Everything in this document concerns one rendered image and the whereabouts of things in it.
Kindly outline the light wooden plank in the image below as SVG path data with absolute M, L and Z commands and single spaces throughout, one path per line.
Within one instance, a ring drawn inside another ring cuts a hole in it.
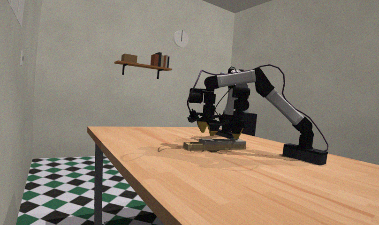
M 245 150 L 246 144 L 205 145 L 201 142 L 184 142 L 186 150 Z

